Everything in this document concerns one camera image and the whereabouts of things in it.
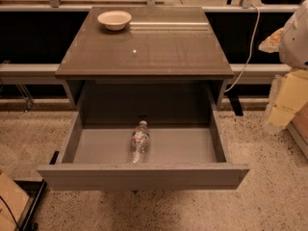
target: bowl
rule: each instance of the bowl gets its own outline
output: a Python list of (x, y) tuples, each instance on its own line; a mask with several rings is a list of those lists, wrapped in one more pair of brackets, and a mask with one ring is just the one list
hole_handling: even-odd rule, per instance
[(100, 14), (98, 21), (111, 31), (119, 31), (125, 28), (126, 24), (131, 21), (132, 15), (122, 11), (111, 11)]

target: floor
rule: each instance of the floor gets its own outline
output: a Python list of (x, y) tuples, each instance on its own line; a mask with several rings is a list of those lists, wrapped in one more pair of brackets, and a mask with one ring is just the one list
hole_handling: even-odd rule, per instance
[[(250, 172), (235, 191), (54, 192), (47, 188), (34, 221), (39, 230), (308, 230), (308, 162), (288, 131), (262, 129), (264, 103), (225, 101), (219, 112), (233, 163)], [(65, 99), (0, 103), (0, 168), (12, 179), (39, 180), (67, 133)]]

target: plastic bottle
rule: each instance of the plastic bottle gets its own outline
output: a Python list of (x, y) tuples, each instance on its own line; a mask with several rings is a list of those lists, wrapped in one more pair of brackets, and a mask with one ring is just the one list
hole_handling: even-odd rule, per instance
[(150, 134), (146, 121), (142, 120), (135, 128), (131, 139), (129, 162), (138, 164), (144, 162), (146, 150), (149, 145)]

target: open drawer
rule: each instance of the open drawer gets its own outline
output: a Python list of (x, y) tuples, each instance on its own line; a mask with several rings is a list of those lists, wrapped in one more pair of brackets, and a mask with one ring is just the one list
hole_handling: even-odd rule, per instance
[[(134, 165), (130, 140), (142, 119), (150, 145)], [(87, 81), (57, 163), (38, 172), (60, 191), (235, 189), (248, 166), (231, 163), (204, 83)]]

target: white cable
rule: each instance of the white cable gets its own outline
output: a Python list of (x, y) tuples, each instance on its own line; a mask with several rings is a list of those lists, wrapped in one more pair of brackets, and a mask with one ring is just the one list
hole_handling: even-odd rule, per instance
[(243, 73), (244, 73), (244, 70), (246, 69), (246, 67), (247, 67), (247, 65), (248, 65), (248, 63), (249, 63), (249, 61), (250, 61), (250, 59), (251, 59), (251, 56), (252, 56), (253, 41), (254, 41), (254, 37), (255, 37), (255, 34), (256, 34), (256, 31), (257, 31), (257, 28), (258, 28), (258, 24), (259, 24), (259, 20), (260, 20), (260, 9), (259, 9), (257, 6), (255, 6), (255, 5), (252, 5), (252, 6), (253, 6), (254, 8), (257, 9), (258, 17), (257, 17), (256, 24), (255, 24), (255, 26), (254, 26), (254, 30), (253, 30), (252, 36), (251, 36), (249, 57), (248, 57), (248, 59), (247, 59), (247, 62), (246, 62), (245, 65), (244, 65), (243, 70), (242, 70), (241, 73), (239, 74), (238, 78), (235, 80), (235, 82), (232, 84), (232, 86), (231, 86), (229, 89), (225, 90), (224, 92), (230, 91), (230, 90), (233, 89), (233, 87), (239, 82), (239, 80), (241, 79), (241, 77), (242, 77), (242, 75), (243, 75)]

